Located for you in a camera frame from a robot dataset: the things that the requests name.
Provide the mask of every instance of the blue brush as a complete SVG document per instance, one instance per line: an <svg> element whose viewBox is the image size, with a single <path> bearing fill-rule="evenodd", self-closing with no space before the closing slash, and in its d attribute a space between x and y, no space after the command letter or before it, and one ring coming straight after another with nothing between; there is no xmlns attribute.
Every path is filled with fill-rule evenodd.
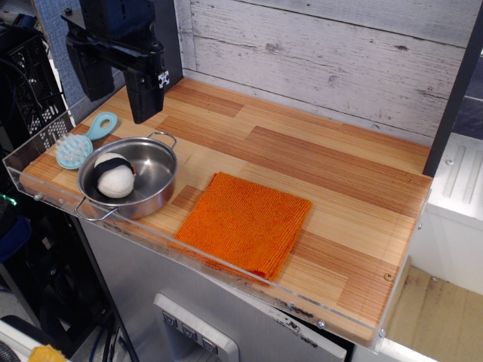
<svg viewBox="0 0 483 362"><path fill-rule="evenodd" d="M103 112L94 119L86 134L64 135L57 141L57 163L67 170L77 170L94 150L91 141L99 140L111 133L117 122L118 118L114 113Z"/></svg>

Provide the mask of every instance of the white ball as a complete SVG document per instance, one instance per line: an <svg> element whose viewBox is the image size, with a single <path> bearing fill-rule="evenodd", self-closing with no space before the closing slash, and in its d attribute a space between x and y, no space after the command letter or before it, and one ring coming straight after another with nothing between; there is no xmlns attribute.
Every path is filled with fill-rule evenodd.
<svg viewBox="0 0 483 362"><path fill-rule="evenodd" d="M125 157L117 153L105 153L97 158L94 162L94 167L112 158L123 158L126 160ZM123 198L133 191L134 178L135 176L128 166L117 166L103 173L97 182L97 189L108 198Z"/></svg>

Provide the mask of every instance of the brush handle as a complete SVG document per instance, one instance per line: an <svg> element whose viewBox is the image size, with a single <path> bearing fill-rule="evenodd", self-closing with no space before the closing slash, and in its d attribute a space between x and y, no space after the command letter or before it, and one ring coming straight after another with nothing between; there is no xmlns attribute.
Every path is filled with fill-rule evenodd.
<svg viewBox="0 0 483 362"><path fill-rule="evenodd" d="M84 136L91 141L99 140L111 133L117 123L118 118L114 113L102 112L94 119L91 128Z"/></svg>

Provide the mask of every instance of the white wall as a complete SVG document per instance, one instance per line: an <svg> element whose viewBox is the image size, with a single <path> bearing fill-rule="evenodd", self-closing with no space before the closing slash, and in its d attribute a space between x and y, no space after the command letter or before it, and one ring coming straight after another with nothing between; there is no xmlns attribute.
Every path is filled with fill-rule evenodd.
<svg viewBox="0 0 483 362"><path fill-rule="evenodd" d="M431 145L481 0L176 0L186 76Z"/></svg>

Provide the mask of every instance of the metal pot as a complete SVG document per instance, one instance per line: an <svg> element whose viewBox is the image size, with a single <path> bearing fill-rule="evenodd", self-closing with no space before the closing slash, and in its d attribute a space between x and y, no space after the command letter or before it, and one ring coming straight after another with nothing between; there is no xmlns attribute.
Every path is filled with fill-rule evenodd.
<svg viewBox="0 0 483 362"><path fill-rule="evenodd" d="M174 144L151 138L156 134L169 136ZM75 214L87 221L101 221L114 212L129 219L139 219L150 215L163 207L174 192L174 177L177 171L177 159L173 152L177 140L165 132L153 132L148 137L130 137L114 141L91 153L77 174L77 185L84 198L75 207ZM97 158L107 152L119 153L136 167L136 178L133 191L123 198L108 198L97 191L92 183L94 163ZM82 216L79 208L88 198L93 204L109 209L99 219Z"/></svg>

